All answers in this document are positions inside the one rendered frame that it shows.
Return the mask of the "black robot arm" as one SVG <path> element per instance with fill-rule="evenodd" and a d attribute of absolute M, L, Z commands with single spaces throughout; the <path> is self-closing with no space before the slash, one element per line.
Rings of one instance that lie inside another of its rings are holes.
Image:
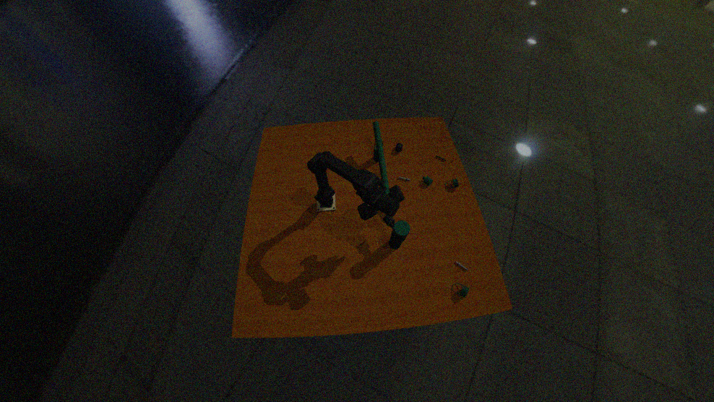
<path fill-rule="evenodd" d="M 400 203 L 397 200 L 384 193 L 387 188 L 375 173 L 366 169 L 354 168 L 333 156 L 329 151 L 318 152 L 307 163 L 307 166 L 316 175 L 319 189 L 314 199 L 320 203 L 321 208 L 331 208 L 333 204 L 332 196 L 335 194 L 335 190 L 328 183 L 327 168 L 352 183 L 353 188 L 357 191 L 356 194 L 366 204 L 375 206 L 377 210 L 386 215 L 393 217 L 400 207 Z"/>

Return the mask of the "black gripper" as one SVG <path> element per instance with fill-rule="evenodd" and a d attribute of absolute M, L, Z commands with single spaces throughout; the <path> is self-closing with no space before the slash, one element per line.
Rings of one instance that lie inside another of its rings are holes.
<path fill-rule="evenodd" d="M 394 200 L 397 200 L 398 202 L 402 202 L 402 200 L 404 200 L 403 193 L 401 192 L 401 188 L 398 185 L 391 187 L 389 191 L 390 193 L 386 194 L 387 196 L 393 198 Z M 358 206 L 359 215 L 363 220 L 370 219 L 371 217 L 378 214 L 378 211 L 379 210 L 377 210 L 375 206 L 370 206 L 366 203 L 363 203 Z"/>

